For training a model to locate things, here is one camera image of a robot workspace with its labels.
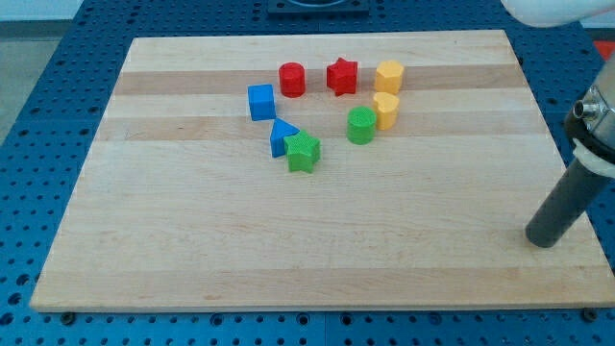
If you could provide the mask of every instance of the blue triangular prism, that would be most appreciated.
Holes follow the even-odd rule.
[[[271,129],[271,136],[269,141],[271,142],[271,156],[274,158],[280,157],[286,154],[284,149],[284,138],[286,136],[293,136],[299,133],[299,129],[291,124],[276,118],[273,121],[273,128]]]

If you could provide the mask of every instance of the red cylinder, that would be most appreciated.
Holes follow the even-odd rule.
[[[280,89],[286,97],[299,97],[306,92],[306,71],[300,63],[287,62],[280,66]]]

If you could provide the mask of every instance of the green star block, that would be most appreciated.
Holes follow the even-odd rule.
[[[320,160],[320,139],[308,135],[301,130],[297,135],[284,138],[288,170],[291,172],[302,170],[311,173],[314,164]]]

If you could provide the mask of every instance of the green block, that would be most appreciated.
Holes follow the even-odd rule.
[[[346,137],[354,144],[367,144],[376,135],[376,114],[372,109],[359,106],[348,113]]]
[[[294,136],[286,136],[284,148],[291,172],[302,170],[311,173],[314,164],[320,160],[320,139],[310,136],[305,130]]]

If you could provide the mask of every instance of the wooden board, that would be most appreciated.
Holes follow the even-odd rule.
[[[360,63],[334,97],[324,68]],[[366,146],[346,113],[406,66],[399,120]],[[279,116],[322,141],[313,174],[271,159],[246,86],[301,62]],[[31,305],[40,311],[613,306],[585,215],[553,249],[524,226],[563,165],[502,31],[138,38]]]

